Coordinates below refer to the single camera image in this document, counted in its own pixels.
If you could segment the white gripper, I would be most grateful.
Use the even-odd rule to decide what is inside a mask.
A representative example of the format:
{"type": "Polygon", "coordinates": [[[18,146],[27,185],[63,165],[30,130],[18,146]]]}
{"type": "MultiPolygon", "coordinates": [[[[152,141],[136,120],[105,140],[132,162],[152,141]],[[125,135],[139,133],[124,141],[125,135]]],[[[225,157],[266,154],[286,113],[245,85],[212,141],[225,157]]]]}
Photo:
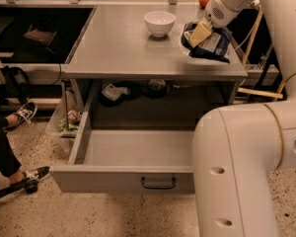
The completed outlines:
{"type": "Polygon", "coordinates": [[[226,27],[239,13],[239,0],[209,0],[205,6],[205,18],[211,23],[206,19],[200,21],[188,39],[189,45],[195,48],[212,34],[212,26],[226,27]]]}

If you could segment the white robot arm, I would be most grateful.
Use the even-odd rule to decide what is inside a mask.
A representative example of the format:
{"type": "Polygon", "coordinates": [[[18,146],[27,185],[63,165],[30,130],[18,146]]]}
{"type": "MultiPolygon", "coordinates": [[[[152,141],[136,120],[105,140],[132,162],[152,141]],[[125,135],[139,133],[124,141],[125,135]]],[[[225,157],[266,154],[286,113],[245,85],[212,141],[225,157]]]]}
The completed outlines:
{"type": "MultiPolygon", "coordinates": [[[[205,17],[227,26],[254,0],[210,0],[205,17]]],[[[296,167],[296,0],[259,0],[285,100],[227,106],[198,122],[192,162],[200,237],[279,237],[267,175],[296,167]]]]}

